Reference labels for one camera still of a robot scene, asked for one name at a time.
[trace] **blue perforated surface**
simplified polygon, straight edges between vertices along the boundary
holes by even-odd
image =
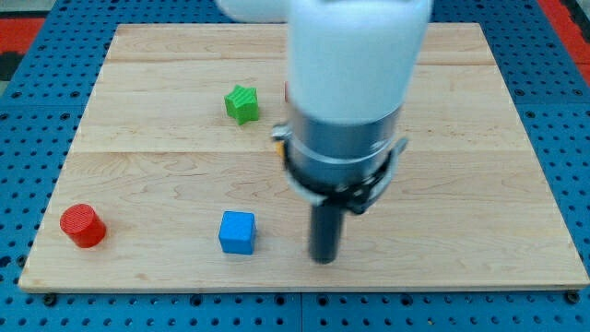
[[[544,14],[533,1],[447,0],[432,17],[482,25],[588,267],[590,90]],[[19,263],[116,26],[141,22],[230,20],[210,0],[58,1],[0,99],[0,330],[590,330],[587,290],[579,302],[563,292],[58,295],[53,306],[21,292]]]

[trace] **red object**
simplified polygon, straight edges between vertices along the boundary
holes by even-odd
[[[97,216],[94,208],[86,204],[74,205],[67,209],[59,225],[80,248],[97,245],[107,232],[107,227]]]
[[[45,18],[0,18],[0,53],[26,53],[43,22]]]
[[[560,0],[538,0],[538,3],[578,66],[586,84],[590,85],[590,43],[584,40],[580,27],[572,21],[570,11]]]

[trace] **green block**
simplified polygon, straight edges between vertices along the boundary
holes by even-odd
[[[224,99],[228,115],[236,119],[238,125],[258,120],[256,88],[245,88],[236,85],[233,91]]]

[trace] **blue cube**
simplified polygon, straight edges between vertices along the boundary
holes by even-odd
[[[254,214],[225,211],[219,228],[219,241],[224,253],[251,255],[254,252],[256,223]]]

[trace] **wood grain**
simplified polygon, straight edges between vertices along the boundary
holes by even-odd
[[[336,262],[307,257],[309,207],[269,139],[286,118],[279,25],[122,25],[45,213],[20,287],[31,292],[494,291],[589,280],[481,29],[429,28],[399,135],[398,175],[348,217]],[[222,96],[258,88],[237,126]],[[109,227],[77,249],[61,213]],[[252,211],[252,256],[225,255],[224,210]]]

